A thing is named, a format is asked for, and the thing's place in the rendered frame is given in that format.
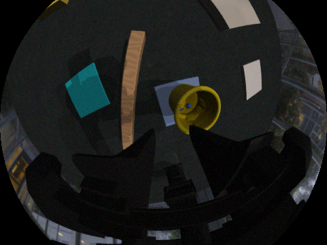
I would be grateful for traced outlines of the wooden plank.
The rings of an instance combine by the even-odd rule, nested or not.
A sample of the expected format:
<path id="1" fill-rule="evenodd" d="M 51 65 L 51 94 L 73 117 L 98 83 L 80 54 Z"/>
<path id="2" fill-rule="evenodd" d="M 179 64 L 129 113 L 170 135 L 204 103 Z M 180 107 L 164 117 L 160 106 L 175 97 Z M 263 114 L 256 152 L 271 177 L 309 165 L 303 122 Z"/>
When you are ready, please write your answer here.
<path id="1" fill-rule="evenodd" d="M 134 107 L 142 52 L 144 52 L 145 32 L 131 31 L 126 46 L 125 65 L 121 90 L 121 133 L 123 149 L 134 143 Z"/>

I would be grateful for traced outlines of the olive yellow cup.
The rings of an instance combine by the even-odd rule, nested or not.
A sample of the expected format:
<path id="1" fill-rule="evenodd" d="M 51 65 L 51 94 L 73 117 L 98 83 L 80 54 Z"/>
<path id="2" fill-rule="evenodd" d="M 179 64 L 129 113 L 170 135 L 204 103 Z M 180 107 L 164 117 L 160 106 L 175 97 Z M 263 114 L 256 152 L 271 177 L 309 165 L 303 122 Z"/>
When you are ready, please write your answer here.
<path id="1" fill-rule="evenodd" d="M 188 103 L 191 104 L 190 109 L 186 107 Z M 174 112 L 176 126 L 187 135 L 189 125 L 206 130 L 213 127 L 221 111 L 220 98 L 215 90 L 201 85 L 177 85 L 169 96 L 169 106 Z M 180 110 L 181 107 L 183 110 Z"/>

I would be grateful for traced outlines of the yellow block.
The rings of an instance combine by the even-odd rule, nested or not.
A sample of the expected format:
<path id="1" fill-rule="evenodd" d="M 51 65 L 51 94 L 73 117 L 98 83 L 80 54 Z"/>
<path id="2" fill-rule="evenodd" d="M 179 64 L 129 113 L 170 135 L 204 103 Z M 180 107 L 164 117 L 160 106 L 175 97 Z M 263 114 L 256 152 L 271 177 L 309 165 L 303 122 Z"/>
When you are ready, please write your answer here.
<path id="1" fill-rule="evenodd" d="M 46 10 L 43 11 L 43 13 L 41 13 L 41 16 L 39 16 L 38 19 L 40 19 L 40 20 L 45 19 L 47 16 L 49 16 L 49 14 L 51 14 L 55 10 L 57 11 L 62 6 L 67 5 L 68 1 L 69 0 L 54 0 L 54 2 L 52 2 L 51 5 L 49 5 L 46 8 Z"/>

